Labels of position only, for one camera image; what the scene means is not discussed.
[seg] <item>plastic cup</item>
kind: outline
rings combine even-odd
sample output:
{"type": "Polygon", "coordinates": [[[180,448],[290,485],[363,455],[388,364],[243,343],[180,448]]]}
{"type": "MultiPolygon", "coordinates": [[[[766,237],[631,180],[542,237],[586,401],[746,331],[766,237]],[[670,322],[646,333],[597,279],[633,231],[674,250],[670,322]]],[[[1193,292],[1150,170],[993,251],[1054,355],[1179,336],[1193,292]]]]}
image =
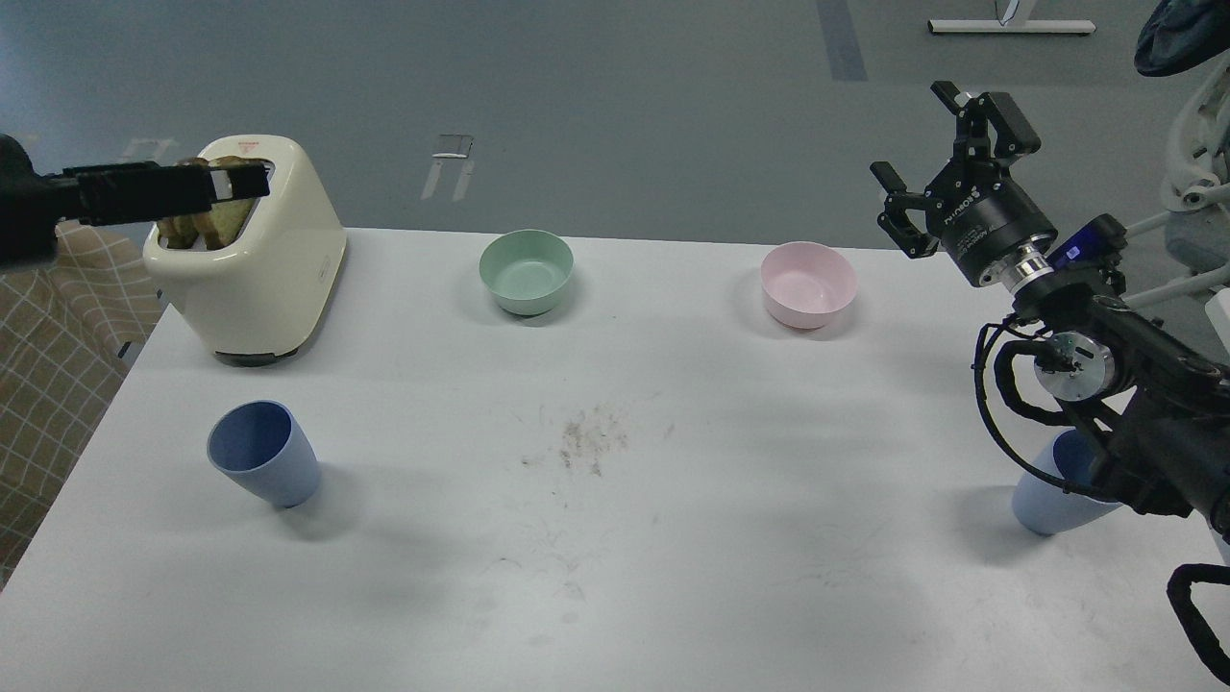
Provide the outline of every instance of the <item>plastic cup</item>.
{"type": "MultiPolygon", "coordinates": [[[[1089,484],[1095,452],[1080,431],[1069,429],[1047,445],[1033,466],[1050,476],[1089,484]]],[[[1053,536],[1105,516],[1122,505],[1064,493],[1030,473],[1021,476],[1012,493],[1012,514],[1030,531],[1053,536]]]]}
{"type": "Polygon", "coordinates": [[[294,417],[277,402],[251,402],[209,433],[209,462],[226,478],[277,506],[294,508],[320,487],[320,463],[294,417]]]}

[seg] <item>cream toaster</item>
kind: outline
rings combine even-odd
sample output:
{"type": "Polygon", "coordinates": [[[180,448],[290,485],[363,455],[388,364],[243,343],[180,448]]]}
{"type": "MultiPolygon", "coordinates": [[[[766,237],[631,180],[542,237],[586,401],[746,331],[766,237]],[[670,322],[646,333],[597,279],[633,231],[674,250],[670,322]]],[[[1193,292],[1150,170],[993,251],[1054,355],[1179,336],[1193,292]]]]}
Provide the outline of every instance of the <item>cream toaster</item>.
{"type": "Polygon", "coordinates": [[[295,354],[323,313],[346,232],[303,147],[285,136],[225,136],[202,159],[257,159],[269,194],[256,200],[234,242],[171,248],[155,225],[143,256],[154,281],[205,348],[244,366],[295,354]]]}

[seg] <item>floor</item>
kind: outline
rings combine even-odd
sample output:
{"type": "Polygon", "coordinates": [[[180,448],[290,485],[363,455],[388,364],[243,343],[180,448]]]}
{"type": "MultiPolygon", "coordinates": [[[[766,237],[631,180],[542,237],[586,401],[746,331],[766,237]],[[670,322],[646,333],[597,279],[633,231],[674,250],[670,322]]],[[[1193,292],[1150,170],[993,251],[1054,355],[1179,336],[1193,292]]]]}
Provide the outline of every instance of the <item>floor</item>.
{"type": "MultiPolygon", "coordinates": [[[[1038,1],[1086,37],[929,33],[990,0],[0,4],[0,123],[39,172],[284,134],[354,226],[889,247],[867,166],[935,175],[947,79],[1017,100],[1043,147],[1014,175],[1066,234],[1157,210],[1165,129],[1205,70],[1137,75],[1155,4],[1038,1]],[[443,134],[474,138],[472,175],[451,161],[430,188],[443,134]]],[[[1156,242],[1127,265],[1133,288],[1180,270],[1156,242]]],[[[1161,313],[1224,358],[1199,302],[1161,313]]]]}

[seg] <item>green bowl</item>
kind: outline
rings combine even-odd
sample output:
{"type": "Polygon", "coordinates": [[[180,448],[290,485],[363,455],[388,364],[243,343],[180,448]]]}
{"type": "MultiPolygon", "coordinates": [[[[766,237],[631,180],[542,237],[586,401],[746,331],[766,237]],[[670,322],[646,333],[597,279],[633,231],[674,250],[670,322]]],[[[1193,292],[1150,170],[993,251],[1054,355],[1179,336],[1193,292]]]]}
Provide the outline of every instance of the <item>green bowl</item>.
{"type": "Polygon", "coordinates": [[[572,275],[572,250],[545,230],[514,230],[487,245],[478,259],[478,275],[501,307],[514,315],[540,315],[563,299],[572,275]]]}

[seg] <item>bread slice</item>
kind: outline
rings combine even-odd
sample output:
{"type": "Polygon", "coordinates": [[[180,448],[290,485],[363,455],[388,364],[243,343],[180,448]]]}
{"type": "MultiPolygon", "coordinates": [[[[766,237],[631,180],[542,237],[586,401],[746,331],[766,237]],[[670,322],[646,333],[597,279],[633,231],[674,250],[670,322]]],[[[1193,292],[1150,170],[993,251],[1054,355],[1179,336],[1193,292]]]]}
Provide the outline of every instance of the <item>bread slice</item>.
{"type": "MultiPolygon", "coordinates": [[[[255,160],[240,156],[221,156],[213,161],[207,161],[205,159],[194,156],[184,159],[176,165],[226,167],[248,163],[255,160]]],[[[235,242],[235,238],[239,237],[255,204],[256,199],[232,199],[214,204],[209,211],[160,219],[157,221],[159,236],[165,237],[166,246],[173,250],[191,248],[196,243],[198,235],[204,236],[205,250],[221,250],[235,242]]]]}

